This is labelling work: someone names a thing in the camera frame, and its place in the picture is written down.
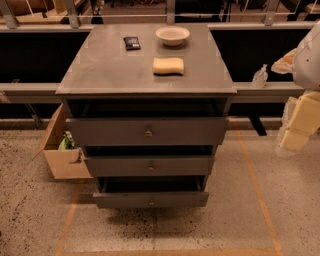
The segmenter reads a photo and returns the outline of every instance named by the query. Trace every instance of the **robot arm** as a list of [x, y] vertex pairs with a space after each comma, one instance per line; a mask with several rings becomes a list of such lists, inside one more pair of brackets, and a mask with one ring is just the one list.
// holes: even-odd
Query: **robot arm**
[[320, 90], [320, 21], [297, 48], [276, 61], [271, 70], [279, 74], [292, 73], [295, 84], [308, 90]]
[[307, 90], [299, 99], [289, 99], [284, 110], [276, 151], [290, 156], [302, 149], [320, 128], [320, 21], [271, 70], [292, 73], [294, 83]]
[[320, 90], [320, 21], [299, 43], [292, 71], [294, 83], [305, 89]]

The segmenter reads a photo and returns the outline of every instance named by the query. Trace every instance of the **sponge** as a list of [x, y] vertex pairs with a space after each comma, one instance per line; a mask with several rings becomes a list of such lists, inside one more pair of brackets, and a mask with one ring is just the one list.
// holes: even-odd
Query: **sponge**
[[184, 73], [183, 59], [181, 58], [154, 58], [153, 73], [158, 75], [180, 74]]

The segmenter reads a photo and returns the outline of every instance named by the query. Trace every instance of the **bottle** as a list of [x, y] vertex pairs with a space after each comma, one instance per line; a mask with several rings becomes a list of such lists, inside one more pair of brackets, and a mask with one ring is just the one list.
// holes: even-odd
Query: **bottle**
[[256, 88], [263, 88], [268, 79], [267, 64], [263, 64], [262, 68], [258, 70], [252, 79], [252, 86]]

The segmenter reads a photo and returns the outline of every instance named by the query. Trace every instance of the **drawer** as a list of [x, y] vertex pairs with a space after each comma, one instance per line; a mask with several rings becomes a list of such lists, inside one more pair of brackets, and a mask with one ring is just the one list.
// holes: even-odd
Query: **drawer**
[[76, 143], [86, 145], [217, 145], [228, 119], [67, 119]]
[[204, 207], [208, 192], [95, 193], [99, 208]]
[[93, 177], [209, 175], [214, 156], [205, 157], [93, 157], [85, 160]]

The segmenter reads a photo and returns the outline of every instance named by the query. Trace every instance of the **knob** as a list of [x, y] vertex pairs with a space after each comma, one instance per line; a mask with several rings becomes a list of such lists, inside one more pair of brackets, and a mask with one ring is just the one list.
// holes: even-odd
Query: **knob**
[[144, 136], [146, 137], [152, 137], [152, 131], [150, 131], [149, 129], [145, 131]]
[[154, 172], [154, 171], [155, 171], [155, 168], [154, 168], [153, 166], [149, 166], [149, 167], [148, 167], [148, 170], [149, 170], [149, 172]]

